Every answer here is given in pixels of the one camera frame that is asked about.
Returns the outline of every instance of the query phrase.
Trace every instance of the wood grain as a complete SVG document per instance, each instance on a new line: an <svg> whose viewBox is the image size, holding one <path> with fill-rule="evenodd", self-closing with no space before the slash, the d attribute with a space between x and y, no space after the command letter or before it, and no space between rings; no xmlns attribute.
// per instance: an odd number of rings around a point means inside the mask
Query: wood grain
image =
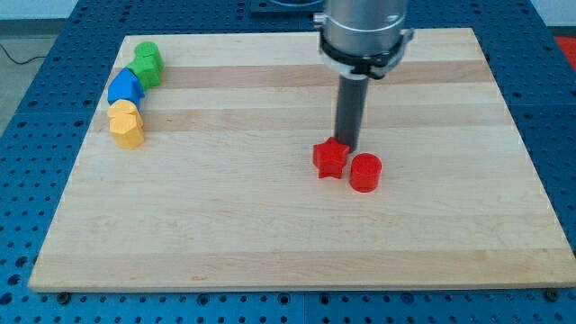
<svg viewBox="0 0 576 324"><path fill-rule="evenodd" d="M38 292L564 287L576 260L469 29L418 30L368 90L381 186L317 178L336 73L314 33L130 36L165 56L117 148L104 91L29 286ZM344 174L349 173L349 166Z"/></svg>

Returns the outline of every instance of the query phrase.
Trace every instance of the blue block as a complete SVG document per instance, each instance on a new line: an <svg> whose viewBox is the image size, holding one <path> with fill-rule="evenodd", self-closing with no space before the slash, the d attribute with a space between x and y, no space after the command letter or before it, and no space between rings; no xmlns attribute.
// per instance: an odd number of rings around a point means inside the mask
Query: blue block
<svg viewBox="0 0 576 324"><path fill-rule="evenodd" d="M137 108L140 108L140 98L144 96L140 81L127 68L123 68L108 87L108 104L124 99L132 101Z"/></svg>

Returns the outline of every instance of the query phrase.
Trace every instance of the metal hole grid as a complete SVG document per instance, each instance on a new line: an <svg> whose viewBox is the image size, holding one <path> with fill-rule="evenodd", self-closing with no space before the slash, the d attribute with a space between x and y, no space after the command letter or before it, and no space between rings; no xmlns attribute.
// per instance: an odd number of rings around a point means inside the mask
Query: metal hole grid
<svg viewBox="0 0 576 324"><path fill-rule="evenodd" d="M576 78L535 9L527 0L410 1L409 27L473 27L575 249ZM560 290L557 301L544 290L74 293L67 305L28 290L123 36L311 30L307 14L251 16L248 8L238 1L79 1L0 139L0 323L576 322L575 289Z"/></svg>

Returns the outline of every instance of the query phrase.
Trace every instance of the metal cylinder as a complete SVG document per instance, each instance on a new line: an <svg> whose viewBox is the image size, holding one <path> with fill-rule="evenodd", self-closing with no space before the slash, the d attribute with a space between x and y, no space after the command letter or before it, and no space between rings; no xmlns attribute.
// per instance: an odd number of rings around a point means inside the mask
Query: metal cylinder
<svg viewBox="0 0 576 324"><path fill-rule="evenodd" d="M367 77L361 80L351 80L340 76L334 138L348 145L350 153L356 150L358 144L369 80Z"/></svg>
<svg viewBox="0 0 576 324"><path fill-rule="evenodd" d="M352 56L388 51L399 40L408 0L326 0L324 37Z"/></svg>

